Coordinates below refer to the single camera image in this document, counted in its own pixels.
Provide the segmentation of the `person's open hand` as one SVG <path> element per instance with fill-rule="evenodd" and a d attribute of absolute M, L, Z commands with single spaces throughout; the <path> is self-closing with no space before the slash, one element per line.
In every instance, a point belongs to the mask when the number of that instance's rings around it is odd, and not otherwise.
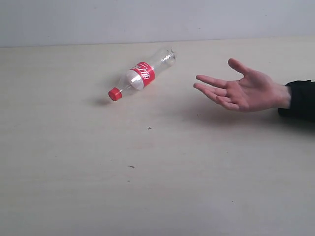
<path fill-rule="evenodd" d="M 194 83 L 193 87 L 230 111 L 248 113 L 290 107 L 289 87 L 275 83 L 268 75 L 235 59 L 230 58 L 228 65 L 243 77 L 240 80 L 226 81 L 197 75 L 196 79 L 200 83 Z"/>

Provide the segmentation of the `black sleeved forearm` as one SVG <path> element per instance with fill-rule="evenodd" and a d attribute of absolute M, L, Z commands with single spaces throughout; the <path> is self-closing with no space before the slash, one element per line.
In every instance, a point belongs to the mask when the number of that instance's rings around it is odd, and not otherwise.
<path fill-rule="evenodd" d="M 291 102 L 288 109 L 278 109 L 284 118 L 315 121 L 315 82 L 311 80 L 293 81 L 286 84 L 290 88 Z"/>

